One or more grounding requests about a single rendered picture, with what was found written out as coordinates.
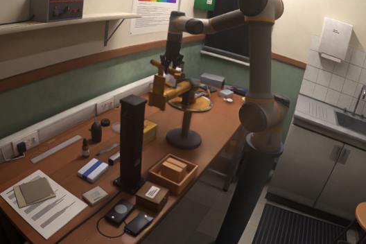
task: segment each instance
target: paper towel dispenser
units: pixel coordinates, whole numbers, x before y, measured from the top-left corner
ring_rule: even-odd
[[[325,17],[317,51],[334,62],[345,61],[353,28],[352,25]]]

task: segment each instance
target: black bottle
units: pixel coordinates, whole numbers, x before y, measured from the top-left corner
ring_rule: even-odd
[[[102,141],[102,126],[98,123],[98,120],[91,125],[91,139],[95,143],[99,143]]]

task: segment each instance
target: cabinet door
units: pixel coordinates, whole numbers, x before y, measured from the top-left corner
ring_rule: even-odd
[[[366,152],[345,145],[315,208],[348,220],[366,201]]]
[[[314,207],[343,143],[291,125],[268,192]]]

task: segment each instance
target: sink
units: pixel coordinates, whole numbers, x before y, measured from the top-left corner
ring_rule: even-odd
[[[337,116],[337,124],[354,132],[366,134],[366,122],[344,114],[342,112],[335,112]]]

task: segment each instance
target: floor mat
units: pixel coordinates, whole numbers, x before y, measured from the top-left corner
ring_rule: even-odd
[[[265,204],[252,244],[330,244],[344,227]]]

